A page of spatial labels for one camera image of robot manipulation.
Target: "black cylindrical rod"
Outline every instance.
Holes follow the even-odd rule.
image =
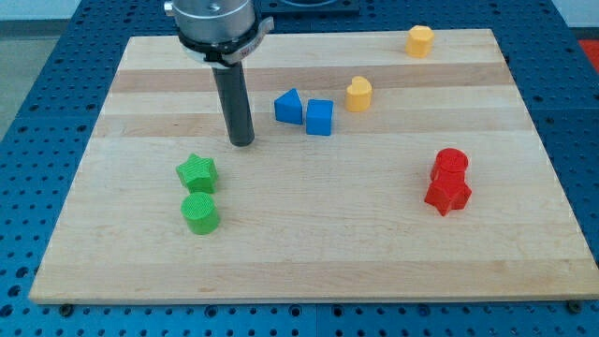
[[[254,127],[245,89],[243,66],[237,63],[228,68],[213,68],[212,73],[231,143],[235,146],[249,145],[254,140]]]

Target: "wood grain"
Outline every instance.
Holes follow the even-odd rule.
[[[30,298],[597,298],[599,271],[492,33],[439,31],[423,60],[403,53],[404,39],[268,36],[245,62],[256,141],[235,148],[211,71],[176,37],[132,38]],[[343,88],[358,74],[373,104],[350,113]],[[335,102],[331,137],[274,120],[273,99],[292,86],[304,106]],[[445,147],[469,156],[474,193],[442,217],[422,199]],[[174,168],[190,153],[219,171],[222,222],[208,236],[179,212],[187,193]]]

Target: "yellow block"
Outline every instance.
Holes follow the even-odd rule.
[[[373,87],[371,83],[361,76],[352,79],[352,85],[347,87],[345,95],[345,108],[352,112],[365,111],[373,98]]]
[[[434,33],[427,26],[416,25],[408,32],[405,51],[412,57],[426,57],[432,49]]]

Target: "blue cube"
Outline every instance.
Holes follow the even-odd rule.
[[[333,120],[333,102],[323,99],[308,101],[306,112],[306,133],[308,135],[330,136]]]
[[[300,95],[295,88],[274,100],[274,118],[279,122],[302,125],[302,113]]]

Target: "green block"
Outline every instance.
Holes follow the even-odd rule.
[[[211,196],[203,192],[192,193],[185,198],[181,213],[194,234],[209,234],[221,221]]]
[[[218,179],[214,160],[200,158],[195,154],[189,154],[187,161],[177,167],[177,175],[189,193],[214,193],[214,184]]]

